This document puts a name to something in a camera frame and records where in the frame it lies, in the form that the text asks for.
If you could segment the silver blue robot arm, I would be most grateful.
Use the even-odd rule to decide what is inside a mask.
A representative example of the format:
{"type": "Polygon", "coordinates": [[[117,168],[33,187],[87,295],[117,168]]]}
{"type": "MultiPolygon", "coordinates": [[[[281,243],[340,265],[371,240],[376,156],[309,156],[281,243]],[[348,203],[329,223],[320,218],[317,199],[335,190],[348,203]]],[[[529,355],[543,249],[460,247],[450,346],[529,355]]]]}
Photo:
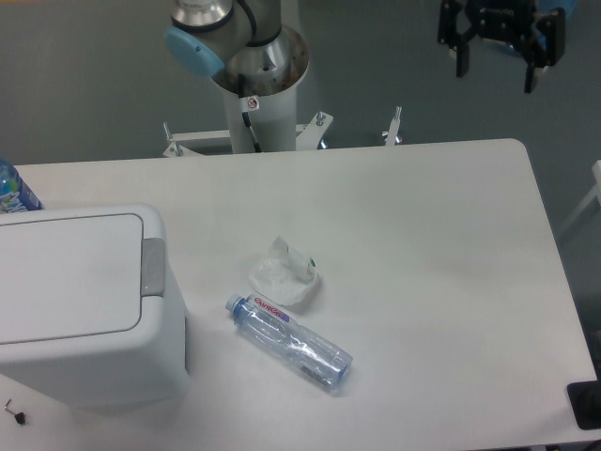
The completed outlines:
{"type": "MultiPolygon", "coordinates": [[[[532,93],[539,74],[565,51],[566,23],[574,1],[443,1],[437,42],[455,55],[455,75],[470,66],[474,38],[502,43],[526,63],[524,90],[532,93]]],[[[263,48],[283,29],[278,1],[176,1],[164,34],[171,54],[201,77],[225,70],[245,48],[263,48]]]]}

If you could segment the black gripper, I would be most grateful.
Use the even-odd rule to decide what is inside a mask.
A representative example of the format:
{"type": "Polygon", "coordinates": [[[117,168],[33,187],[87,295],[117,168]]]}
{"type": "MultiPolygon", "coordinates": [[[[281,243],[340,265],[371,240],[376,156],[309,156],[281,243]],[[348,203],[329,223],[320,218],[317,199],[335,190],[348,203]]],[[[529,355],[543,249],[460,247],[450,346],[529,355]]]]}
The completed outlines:
{"type": "Polygon", "coordinates": [[[544,68],[555,66],[564,55],[566,35],[564,8],[534,15],[536,11],[536,1],[442,0],[437,41],[455,54],[455,76],[465,76],[470,68],[469,41],[474,37],[514,48],[527,44],[524,92],[532,93],[544,68]],[[470,26],[460,33],[457,19],[463,10],[470,26]]]}

